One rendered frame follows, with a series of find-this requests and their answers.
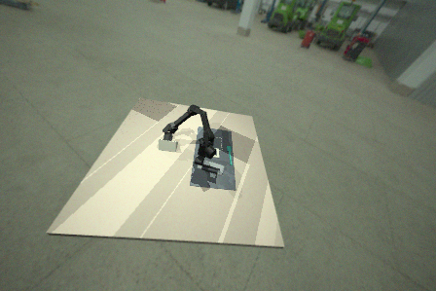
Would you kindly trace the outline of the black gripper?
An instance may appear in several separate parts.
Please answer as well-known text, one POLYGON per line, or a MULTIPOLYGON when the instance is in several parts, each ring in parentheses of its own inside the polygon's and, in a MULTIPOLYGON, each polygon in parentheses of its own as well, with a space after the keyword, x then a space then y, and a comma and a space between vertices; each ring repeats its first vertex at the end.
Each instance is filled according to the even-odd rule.
POLYGON ((205 152, 199 148, 198 156, 195 158, 194 164, 202 165, 204 161, 204 154, 205 152))

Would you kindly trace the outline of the dark grey flat mat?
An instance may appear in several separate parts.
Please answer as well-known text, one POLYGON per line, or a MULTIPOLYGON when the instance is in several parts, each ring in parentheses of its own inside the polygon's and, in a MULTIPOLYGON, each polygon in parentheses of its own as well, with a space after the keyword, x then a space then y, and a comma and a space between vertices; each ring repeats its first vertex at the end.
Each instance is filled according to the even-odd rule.
MULTIPOLYGON (((198 168, 198 165, 194 164, 193 162, 190 186, 236 190, 232 132, 228 130, 221 130, 215 128, 211 128, 211 130, 215 136, 213 147, 219 149, 219 158, 209 159, 205 157, 204 159, 212 163, 223 165, 224 166, 223 173, 222 175, 220 175, 220 174, 215 174, 202 170, 201 168, 198 168), (232 165, 230 164, 230 157, 229 157, 229 152, 227 151, 227 146, 231 146, 232 148, 232 152, 231 152, 232 165)), ((200 147, 199 139, 202 137, 203 137, 203 127, 199 127, 195 154, 194 154, 194 161, 195 158, 198 156, 198 149, 200 147)))

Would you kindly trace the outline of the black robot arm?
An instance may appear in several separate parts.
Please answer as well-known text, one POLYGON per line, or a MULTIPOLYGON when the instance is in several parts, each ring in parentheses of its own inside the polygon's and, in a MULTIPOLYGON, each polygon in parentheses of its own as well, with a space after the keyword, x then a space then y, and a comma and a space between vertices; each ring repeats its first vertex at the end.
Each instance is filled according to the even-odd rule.
POLYGON ((200 114, 203 126, 203 137, 199 139, 200 149, 205 152, 204 158, 207 157, 209 159, 212 159, 216 153, 216 149, 213 147, 215 136, 210 129, 207 113, 201 110, 197 105, 192 104, 188 108, 187 112, 183 114, 179 119, 177 119, 173 123, 169 123, 168 125, 166 125, 166 127, 163 129, 163 140, 172 141, 172 134, 174 134, 178 130, 178 127, 190 117, 195 116, 196 114, 200 114))

